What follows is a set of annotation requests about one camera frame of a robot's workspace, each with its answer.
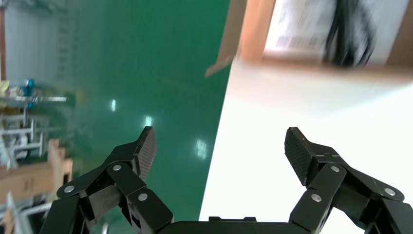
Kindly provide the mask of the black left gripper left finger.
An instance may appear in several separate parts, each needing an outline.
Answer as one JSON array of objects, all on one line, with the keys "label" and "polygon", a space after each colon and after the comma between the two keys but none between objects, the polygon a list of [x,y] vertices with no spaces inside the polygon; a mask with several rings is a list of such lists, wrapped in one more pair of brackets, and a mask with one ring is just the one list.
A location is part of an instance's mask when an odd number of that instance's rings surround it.
[{"label": "black left gripper left finger", "polygon": [[100,166],[58,189],[41,233],[88,234],[115,207],[136,233],[160,233],[174,217],[145,182],[155,155],[155,130],[147,126],[136,141],[116,146]]}]

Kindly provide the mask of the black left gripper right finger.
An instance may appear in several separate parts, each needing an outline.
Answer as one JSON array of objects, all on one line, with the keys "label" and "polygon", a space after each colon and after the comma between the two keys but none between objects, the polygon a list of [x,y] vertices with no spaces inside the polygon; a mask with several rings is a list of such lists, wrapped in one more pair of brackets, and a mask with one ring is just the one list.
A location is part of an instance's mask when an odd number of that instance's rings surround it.
[{"label": "black left gripper right finger", "polygon": [[284,151],[306,188],[290,223],[318,234],[338,209],[367,234],[412,233],[413,209],[400,190],[354,169],[332,147],[309,141],[297,127],[287,129]]}]

